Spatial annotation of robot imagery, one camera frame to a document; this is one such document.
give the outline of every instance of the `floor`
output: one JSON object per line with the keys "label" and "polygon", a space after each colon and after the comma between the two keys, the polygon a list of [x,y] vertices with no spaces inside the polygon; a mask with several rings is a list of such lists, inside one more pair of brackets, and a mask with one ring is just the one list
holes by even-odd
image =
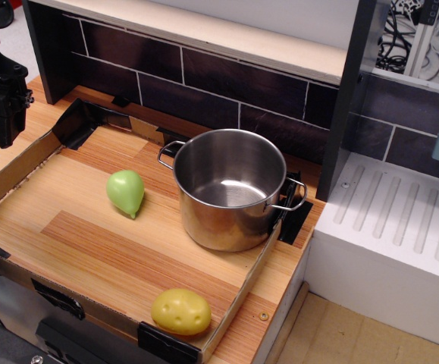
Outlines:
{"label": "floor", "polygon": [[308,293],[277,364],[439,364],[439,345]]}

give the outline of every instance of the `black cable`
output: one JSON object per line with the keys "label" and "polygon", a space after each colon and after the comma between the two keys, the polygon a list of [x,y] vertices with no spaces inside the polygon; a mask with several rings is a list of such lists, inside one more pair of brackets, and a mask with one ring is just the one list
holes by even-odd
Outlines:
{"label": "black cable", "polygon": [[[401,74],[406,68],[409,52],[411,51],[412,47],[411,42],[409,42],[405,36],[411,36],[415,34],[415,32],[399,31],[397,16],[403,15],[408,19],[409,17],[400,13],[399,11],[396,11],[396,4],[398,2],[399,0],[391,2],[391,7],[388,14],[390,17],[387,19],[386,25],[384,26],[384,34],[391,36],[392,40],[390,42],[383,42],[381,38],[376,67]],[[394,49],[402,49],[406,55],[391,56],[390,54]]]}

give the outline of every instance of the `toy kitchen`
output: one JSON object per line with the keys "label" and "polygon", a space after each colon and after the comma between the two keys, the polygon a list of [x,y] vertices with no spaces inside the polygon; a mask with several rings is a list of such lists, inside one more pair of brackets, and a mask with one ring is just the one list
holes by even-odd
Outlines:
{"label": "toy kitchen", "polygon": [[333,5],[330,44],[181,2],[22,3],[1,363],[275,362],[309,290],[439,344],[439,90],[375,71],[389,1]]}

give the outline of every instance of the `tile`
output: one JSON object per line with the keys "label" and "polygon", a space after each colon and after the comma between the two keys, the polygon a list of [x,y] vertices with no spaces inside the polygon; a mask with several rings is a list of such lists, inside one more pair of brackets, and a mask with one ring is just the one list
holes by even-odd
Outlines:
{"label": "tile", "polygon": [[322,163],[328,130],[246,105],[241,107],[241,129],[272,141],[284,153]]}
{"label": "tile", "polygon": [[436,138],[397,127],[386,162],[439,178],[439,161],[433,159]]}
{"label": "tile", "polygon": [[80,75],[79,84],[140,104],[136,72],[80,55],[74,55],[74,64]]}
{"label": "tile", "polygon": [[90,57],[182,82],[178,46],[86,21],[82,23]]}
{"label": "tile", "polygon": [[310,83],[303,120],[330,129],[337,94],[338,89]]}
{"label": "tile", "polygon": [[81,30],[80,21],[76,18],[64,15],[63,20],[70,51],[80,55],[86,55],[86,46],[84,45],[83,31]]}
{"label": "tile", "polygon": [[439,131],[439,94],[370,77],[362,115],[436,135]]}
{"label": "tile", "polygon": [[219,129],[238,127],[238,104],[196,89],[140,74],[143,106]]}
{"label": "tile", "polygon": [[191,49],[183,50],[183,69],[186,85],[303,118],[306,81]]}
{"label": "tile", "polygon": [[393,128],[392,125],[360,117],[352,151],[383,160]]}

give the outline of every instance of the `wooden countertop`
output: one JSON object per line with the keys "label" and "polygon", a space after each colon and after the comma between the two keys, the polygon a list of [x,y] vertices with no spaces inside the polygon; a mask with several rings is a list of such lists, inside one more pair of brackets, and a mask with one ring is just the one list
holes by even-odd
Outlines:
{"label": "wooden countertop", "polygon": [[[73,92],[64,97],[61,101],[59,101],[56,105],[49,105],[45,102],[44,91],[39,78],[32,81],[29,84],[29,88],[33,90],[36,101],[27,111],[26,130],[14,141],[14,145],[12,147],[8,149],[0,149],[0,170],[4,166],[6,166],[12,159],[18,156],[22,151],[24,151],[34,140],[40,138],[42,135],[47,133],[48,130],[50,130],[52,126],[54,126],[55,122],[61,117],[62,113],[77,97],[80,97],[81,99],[88,99],[90,101],[98,103],[100,103],[101,101],[101,103],[105,105],[108,105],[111,99],[110,96],[103,95],[101,93],[97,93],[79,86]],[[144,148],[144,152],[156,153],[158,150],[157,146],[153,146],[151,143],[147,143],[146,141],[142,144],[138,144],[139,145],[136,145],[137,151]],[[133,154],[137,151],[123,150],[120,152],[122,152],[123,154],[127,154],[127,152]],[[71,151],[68,153],[66,150],[64,150],[63,154],[64,157],[71,155],[71,159],[73,158]],[[302,258],[302,255],[306,248],[306,243],[311,237],[315,223],[318,220],[318,217],[320,216],[321,211],[324,207],[323,202],[312,198],[312,196],[314,196],[316,192],[316,186],[320,174],[320,166],[314,165],[309,162],[300,161],[289,156],[286,156],[286,160],[289,168],[295,168],[302,171],[303,181],[309,187],[310,197],[308,198],[308,200],[312,202],[314,206],[309,214],[309,217],[305,221],[297,239],[295,240],[295,243],[292,246],[280,241],[276,242],[274,249],[268,261],[266,262],[266,265],[263,268],[261,275],[247,295],[244,304],[240,308],[240,311],[237,313],[226,334],[223,336],[221,342],[217,346],[212,358],[209,360],[210,363],[246,364],[252,362],[255,357],[256,351],[262,343],[265,333],[268,330],[269,325],[271,324],[271,320],[274,317],[274,314],[276,313],[280,302],[284,298],[285,291],[290,284],[295,268]],[[93,165],[93,161],[87,161],[86,165]],[[101,173],[103,171],[103,168],[105,169],[105,167],[100,166],[98,168],[98,172]],[[100,174],[98,172],[93,173],[95,173],[95,176],[99,177]],[[170,196],[167,196],[167,199],[170,200],[172,204],[175,204],[174,201],[177,200],[177,196],[176,194],[172,193]],[[67,214],[63,214],[62,212],[59,212],[56,216],[51,217],[50,219],[54,223],[64,222],[65,224],[73,225],[73,223],[75,222],[74,218],[70,217]],[[43,230],[48,230],[49,228],[56,227],[57,225],[49,223],[47,226],[45,226]],[[77,234],[74,228],[71,228],[71,231],[73,231],[73,234]],[[26,261],[27,255],[30,253],[27,252],[24,248],[25,247],[19,246],[5,246],[5,249],[11,250],[15,262],[22,265],[29,264],[26,263]],[[39,262],[39,259],[46,257],[44,252],[42,252],[42,255],[38,254],[38,256],[39,257],[33,258],[33,264],[37,264]],[[73,280],[75,280],[74,277],[66,276],[65,271],[59,270],[59,264],[54,265],[54,270],[52,270],[52,265],[50,265],[49,267],[49,262],[43,264],[42,267],[38,264],[33,264],[29,264],[27,268],[32,270],[40,270],[39,273],[43,276],[48,274],[49,276],[45,277],[50,281],[54,281],[55,283],[67,287],[71,290],[76,291],[81,289],[76,286],[76,284],[73,284]],[[113,271],[113,273],[116,274],[119,279],[119,270]],[[123,277],[130,277],[130,273],[124,272]],[[230,278],[228,278],[227,275],[224,275],[224,277],[221,277],[221,279],[228,284],[231,284],[232,286],[237,285],[237,283],[234,283],[233,281],[229,282],[228,280]],[[86,291],[80,293],[87,296],[92,294]],[[98,296],[93,297],[93,299],[98,300],[101,304],[109,306],[117,311],[123,310],[124,315],[133,315],[133,313],[130,314],[130,312],[133,312],[134,310],[133,302],[131,304],[130,302],[122,304],[116,301],[116,297],[99,296],[99,291],[94,292],[94,294],[97,294]],[[259,315],[262,312],[268,313],[270,319],[266,321],[260,320]]]}

